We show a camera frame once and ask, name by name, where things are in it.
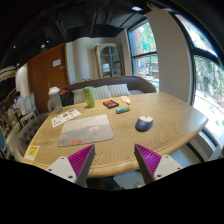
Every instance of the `cabinet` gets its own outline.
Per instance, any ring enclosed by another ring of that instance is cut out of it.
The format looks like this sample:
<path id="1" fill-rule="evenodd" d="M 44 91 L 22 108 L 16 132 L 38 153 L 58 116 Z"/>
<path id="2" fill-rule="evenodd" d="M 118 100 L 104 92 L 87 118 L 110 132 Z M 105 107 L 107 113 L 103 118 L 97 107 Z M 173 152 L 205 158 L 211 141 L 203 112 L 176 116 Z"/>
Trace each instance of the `cabinet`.
<path id="1" fill-rule="evenodd" d="M 94 50 L 100 79 L 125 75 L 121 44 L 97 44 Z"/>

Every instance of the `pink triangle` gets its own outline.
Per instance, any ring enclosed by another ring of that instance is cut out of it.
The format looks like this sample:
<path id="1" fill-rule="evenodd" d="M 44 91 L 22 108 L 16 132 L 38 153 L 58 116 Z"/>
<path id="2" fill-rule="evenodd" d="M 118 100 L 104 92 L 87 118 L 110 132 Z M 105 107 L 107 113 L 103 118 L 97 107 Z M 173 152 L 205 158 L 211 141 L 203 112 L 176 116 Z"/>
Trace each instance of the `pink triangle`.
<path id="1" fill-rule="evenodd" d="M 86 159 L 94 145 L 90 145 L 68 157 L 76 176 L 78 177 L 85 165 Z"/>
<path id="2" fill-rule="evenodd" d="M 146 166 L 148 167 L 149 172 L 153 176 L 157 166 L 159 165 L 159 162 L 160 162 L 162 156 L 160 156 L 159 154 L 153 152 L 152 150 L 150 150 L 148 148 L 145 148 L 142 145 L 136 144 L 136 147 L 139 150 L 139 152 L 141 153 L 142 158 L 143 158 Z"/>

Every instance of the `white wall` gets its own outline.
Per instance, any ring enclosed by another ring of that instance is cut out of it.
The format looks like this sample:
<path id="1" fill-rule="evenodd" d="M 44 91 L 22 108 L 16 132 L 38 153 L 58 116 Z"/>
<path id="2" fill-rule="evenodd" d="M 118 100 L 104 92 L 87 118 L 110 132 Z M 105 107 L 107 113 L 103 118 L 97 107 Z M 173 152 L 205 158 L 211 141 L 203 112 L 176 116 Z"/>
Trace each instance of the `white wall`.
<path id="1" fill-rule="evenodd" d="M 189 103 L 192 93 L 192 63 L 186 39 L 175 20 L 163 9 L 146 17 L 152 28 L 159 61 L 159 91 Z"/>
<path id="2" fill-rule="evenodd" d="M 70 84 L 74 84 L 77 82 L 77 80 L 76 80 L 75 63 L 74 63 L 73 42 L 66 43 L 66 58 L 67 58 L 69 82 Z"/>
<path id="3" fill-rule="evenodd" d="M 16 71 L 16 91 L 20 91 L 21 96 L 24 98 L 30 95 L 27 80 L 27 64 Z"/>
<path id="4" fill-rule="evenodd" d="M 96 44 L 117 43 L 116 41 L 115 38 L 82 37 L 73 42 L 77 82 L 87 78 L 99 79 L 94 47 Z"/>
<path id="5" fill-rule="evenodd" d="M 115 37 L 115 39 L 116 39 L 117 43 L 122 44 L 125 75 L 132 76 L 131 54 L 130 54 L 127 30 L 125 29 L 125 30 L 121 31 Z"/>

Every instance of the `wooden door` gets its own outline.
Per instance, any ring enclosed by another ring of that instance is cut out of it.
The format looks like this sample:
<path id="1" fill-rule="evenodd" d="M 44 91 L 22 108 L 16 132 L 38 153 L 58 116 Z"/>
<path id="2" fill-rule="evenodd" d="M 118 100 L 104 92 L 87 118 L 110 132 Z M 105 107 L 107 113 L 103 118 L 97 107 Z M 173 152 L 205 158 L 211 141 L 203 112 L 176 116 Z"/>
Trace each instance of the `wooden door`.
<path id="1" fill-rule="evenodd" d="M 53 66 L 53 62 L 59 59 L 60 65 Z M 48 112 L 49 87 L 60 89 L 68 85 L 65 63 L 65 44 L 49 49 L 27 63 L 30 93 L 34 93 L 40 114 Z"/>

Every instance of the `green bottle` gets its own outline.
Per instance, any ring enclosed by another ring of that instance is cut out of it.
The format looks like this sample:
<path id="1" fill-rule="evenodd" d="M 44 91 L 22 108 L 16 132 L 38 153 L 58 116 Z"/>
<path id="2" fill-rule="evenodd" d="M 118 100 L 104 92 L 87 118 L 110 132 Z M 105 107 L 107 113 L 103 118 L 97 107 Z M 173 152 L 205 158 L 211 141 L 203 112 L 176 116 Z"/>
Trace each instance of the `green bottle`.
<path id="1" fill-rule="evenodd" d="M 93 88 L 92 87 L 86 87 L 84 89 L 84 91 L 85 91 L 87 106 L 90 107 L 90 108 L 95 107 L 95 100 L 94 100 L 94 96 L 93 96 Z"/>

